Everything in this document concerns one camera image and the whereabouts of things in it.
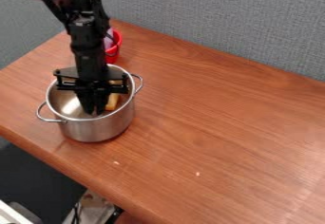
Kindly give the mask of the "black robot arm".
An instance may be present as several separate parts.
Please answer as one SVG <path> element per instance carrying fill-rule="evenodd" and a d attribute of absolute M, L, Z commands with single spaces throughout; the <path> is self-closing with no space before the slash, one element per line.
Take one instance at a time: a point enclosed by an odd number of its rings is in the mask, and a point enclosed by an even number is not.
<path fill-rule="evenodd" d="M 53 71 L 59 90 L 72 91 L 84 112 L 100 115 L 112 93 L 127 93 L 127 76 L 110 72 L 104 38 L 110 17 L 101 0 L 40 0 L 63 23 L 71 38 L 75 66 Z"/>

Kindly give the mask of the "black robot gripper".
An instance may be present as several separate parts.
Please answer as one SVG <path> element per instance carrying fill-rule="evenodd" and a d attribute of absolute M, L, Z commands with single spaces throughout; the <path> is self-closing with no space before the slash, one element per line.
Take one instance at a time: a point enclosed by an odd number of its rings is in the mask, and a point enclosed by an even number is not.
<path fill-rule="evenodd" d="M 100 115 L 106 111 L 108 95 L 128 93 L 127 75 L 124 72 L 110 70 L 101 48 L 72 50 L 72 53 L 75 66 L 53 71 L 57 89 L 73 90 L 84 111 L 92 114 L 95 107 L 96 114 Z"/>

